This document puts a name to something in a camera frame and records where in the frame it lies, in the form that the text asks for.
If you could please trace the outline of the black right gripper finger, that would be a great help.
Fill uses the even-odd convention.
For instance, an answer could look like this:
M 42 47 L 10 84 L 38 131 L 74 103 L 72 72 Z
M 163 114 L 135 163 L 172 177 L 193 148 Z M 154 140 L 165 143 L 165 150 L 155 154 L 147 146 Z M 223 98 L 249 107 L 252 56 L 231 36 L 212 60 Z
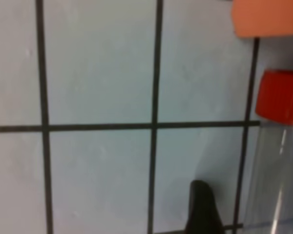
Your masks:
M 186 234 L 223 234 L 221 221 L 212 188 L 202 180 L 190 184 Z

